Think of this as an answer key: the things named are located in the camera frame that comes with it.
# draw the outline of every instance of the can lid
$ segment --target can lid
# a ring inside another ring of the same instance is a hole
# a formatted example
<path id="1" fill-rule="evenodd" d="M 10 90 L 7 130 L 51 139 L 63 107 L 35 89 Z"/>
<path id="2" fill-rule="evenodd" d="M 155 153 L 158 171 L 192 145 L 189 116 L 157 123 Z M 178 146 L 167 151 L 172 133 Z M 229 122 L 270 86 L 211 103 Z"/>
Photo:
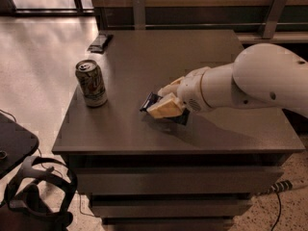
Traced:
<path id="1" fill-rule="evenodd" d="M 90 72 L 96 68 L 96 62 L 93 60 L 84 60 L 76 65 L 76 70 L 81 72 Z"/>

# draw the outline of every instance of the speckled floor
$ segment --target speckled floor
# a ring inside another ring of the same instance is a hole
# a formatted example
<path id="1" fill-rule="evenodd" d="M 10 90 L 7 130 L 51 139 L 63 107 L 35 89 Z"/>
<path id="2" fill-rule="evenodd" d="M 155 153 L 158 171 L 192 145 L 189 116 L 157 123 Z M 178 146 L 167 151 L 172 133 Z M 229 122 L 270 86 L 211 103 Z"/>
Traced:
<path id="1" fill-rule="evenodd" d="M 43 156 L 54 157 L 51 148 L 77 85 L 74 66 L 83 59 L 97 58 L 98 55 L 87 52 L 96 35 L 96 23 L 91 17 L 0 17 L 0 109 L 14 114 L 18 123 L 39 137 Z M 282 180 L 301 179 L 308 184 L 307 151 L 293 155 L 283 168 Z M 16 169 L 1 180 L 0 199 L 15 173 Z M 42 198 L 57 209 L 62 193 L 48 186 L 40 187 Z M 307 195 L 308 188 L 280 194 L 282 213 L 274 230 L 308 230 Z M 81 200 L 80 206 L 80 196 L 76 194 L 70 205 L 74 221 L 68 230 L 104 230 L 99 218 L 80 213 L 81 208 L 91 215 L 88 201 L 84 196 Z M 278 215 L 277 196 L 262 195 L 252 201 L 253 206 L 235 218 L 230 231 L 270 231 Z"/>

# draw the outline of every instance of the drawer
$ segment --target drawer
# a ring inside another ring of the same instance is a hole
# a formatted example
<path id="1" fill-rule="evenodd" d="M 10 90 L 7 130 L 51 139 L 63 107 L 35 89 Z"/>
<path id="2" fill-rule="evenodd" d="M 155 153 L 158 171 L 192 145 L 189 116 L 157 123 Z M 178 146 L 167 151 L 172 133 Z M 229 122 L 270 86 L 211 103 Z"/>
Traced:
<path id="1" fill-rule="evenodd" d="M 102 218 L 233 217 L 251 207 L 236 195 L 93 196 L 90 208 Z"/>
<path id="2" fill-rule="evenodd" d="M 108 220 L 106 231 L 225 231 L 233 225 L 224 218 L 161 218 Z"/>
<path id="3" fill-rule="evenodd" d="M 259 193 L 281 175 L 280 167 L 75 168 L 79 193 Z"/>

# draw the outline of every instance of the metal can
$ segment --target metal can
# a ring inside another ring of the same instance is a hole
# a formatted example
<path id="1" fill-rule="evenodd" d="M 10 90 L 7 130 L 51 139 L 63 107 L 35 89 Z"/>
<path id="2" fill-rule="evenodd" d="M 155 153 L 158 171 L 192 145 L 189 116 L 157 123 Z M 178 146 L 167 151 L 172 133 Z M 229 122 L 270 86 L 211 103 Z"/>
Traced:
<path id="1" fill-rule="evenodd" d="M 102 71 L 96 61 L 79 62 L 76 65 L 75 75 L 88 106 L 101 106 L 107 101 Z"/>

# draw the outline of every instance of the desk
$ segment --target desk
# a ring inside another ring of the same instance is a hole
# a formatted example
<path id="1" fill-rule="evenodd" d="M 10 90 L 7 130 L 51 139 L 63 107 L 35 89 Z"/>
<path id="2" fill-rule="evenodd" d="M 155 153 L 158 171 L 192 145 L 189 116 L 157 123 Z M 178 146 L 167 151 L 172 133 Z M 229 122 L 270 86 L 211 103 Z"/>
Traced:
<path id="1" fill-rule="evenodd" d="M 0 160 L 0 179 L 38 147 L 37 136 L 0 113 L 0 150 L 7 152 L 7 158 Z"/>
<path id="2" fill-rule="evenodd" d="M 98 64 L 108 102 L 86 107 L 77 88 L 53 153 L 108 230 L 226 230 L 249 198 L 304 150 L 277 108 L 191 114 L 187 126 L 139 108 L 151 91 L 202 66 L 234 62 L 232 31 L 116 31 Z"/>

